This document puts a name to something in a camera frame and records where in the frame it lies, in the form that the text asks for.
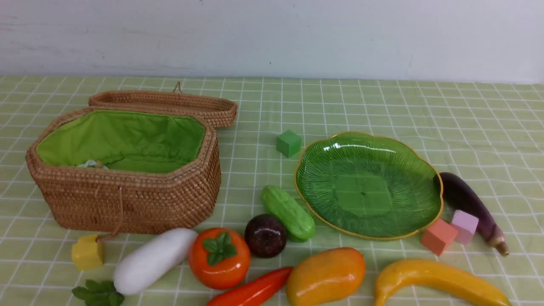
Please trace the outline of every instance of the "yellow cube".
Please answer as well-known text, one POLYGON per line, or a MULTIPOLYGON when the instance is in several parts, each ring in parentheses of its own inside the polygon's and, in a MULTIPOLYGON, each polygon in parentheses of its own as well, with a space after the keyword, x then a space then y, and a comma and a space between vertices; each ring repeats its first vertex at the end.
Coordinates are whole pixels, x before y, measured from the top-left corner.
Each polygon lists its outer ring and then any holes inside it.
POLYGON ((72 246, 72 261, 80 271, 104 265, 104 243, 97 238, 98 234, 83 236, 72 246))

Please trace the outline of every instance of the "green fabric lining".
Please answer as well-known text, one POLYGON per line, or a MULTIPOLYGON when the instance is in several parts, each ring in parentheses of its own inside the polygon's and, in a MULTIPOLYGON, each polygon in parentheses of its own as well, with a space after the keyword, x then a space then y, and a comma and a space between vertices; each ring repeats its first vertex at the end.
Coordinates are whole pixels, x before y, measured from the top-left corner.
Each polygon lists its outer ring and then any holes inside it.
POLYGON ((112 170, 168 173, 196 159, 205 132, 191 117, 96 110, 50 133, 36 153, 54 166, 95 160, 112 170))

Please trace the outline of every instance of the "pink cube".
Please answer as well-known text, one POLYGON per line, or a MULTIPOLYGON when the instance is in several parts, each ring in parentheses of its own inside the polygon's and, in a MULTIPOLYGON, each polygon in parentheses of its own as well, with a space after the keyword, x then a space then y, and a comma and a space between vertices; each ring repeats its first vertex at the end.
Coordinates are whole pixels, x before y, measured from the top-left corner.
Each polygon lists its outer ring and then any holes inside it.
POLYGON ((421 244, 440 256, 452 245, 455 237, 457 237, 457 229, 446 221, 438 219, 427 228, 421 239, 421 244))
POLYGON ((455 241, 460 244, 467 245, 476 232, 478 218, 462 210, 456 210, 455 214, 453 215, 452 225, 458 232, 455 241))

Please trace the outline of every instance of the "mint leaf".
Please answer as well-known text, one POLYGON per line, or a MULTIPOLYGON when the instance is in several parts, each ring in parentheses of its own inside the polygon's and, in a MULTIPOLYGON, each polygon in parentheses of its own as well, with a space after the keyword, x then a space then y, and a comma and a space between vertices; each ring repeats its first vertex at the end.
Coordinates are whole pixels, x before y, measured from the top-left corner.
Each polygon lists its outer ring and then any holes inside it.
POLYGON ((109 306, 120 306, 125 300, 125 297, 119 292, 114 292, 108 296, 108 300, 109 300, 109 306))
POLYGON ((72 289, 73 296, 82 299, 84 301, 87 301, 92 298, 92 293, 84 287, 75 287, 72 289))
POLYGON ((85 286, 87 286, 87 289, 89 289, 91 292, 102 292, 102 286, 95 280, 86 280, 85 286))
POLYGON ((215 266, 223 260, 223 255, 220 253, 209 253, 206 260, 208 261, 208 265, 215 266))
POLYGON ((226 231, 222 232, 217 236, 217 244, 220 246, 231 244, 231 235, 229 235, 226 231))
POLYGON ((115 292, 115 285, 113 284, 113 281, 111 280, 105 280, 100 283, 100 287, 102 289, 102 292, 115 292))
POLYGON ((202 246, 210 253, 217 252, 217 241, 215 239, 204 239, 204 241, 202 241, 202 246))
POLYGON ((227 244, 226 246, 224 246, 223 258, 231 258, 236 256, 236 254, 238 254, 238 251, 236 250, 235 246, 233 246, 232 244, 227 244))
POLYGON ((91 299, 85 301, 86 306, 109 306, 108 296, 94 295, 91 299))

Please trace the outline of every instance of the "green cube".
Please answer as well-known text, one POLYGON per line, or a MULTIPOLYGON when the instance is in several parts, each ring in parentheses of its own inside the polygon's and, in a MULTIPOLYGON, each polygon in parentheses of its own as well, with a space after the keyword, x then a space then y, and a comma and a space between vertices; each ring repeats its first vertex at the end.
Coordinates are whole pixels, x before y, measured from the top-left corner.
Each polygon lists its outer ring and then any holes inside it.
POLYGON ((276 150, 286 157, 291 157, 300 151, 302 138, 295 132, 287 130, 276 137, 276 150))

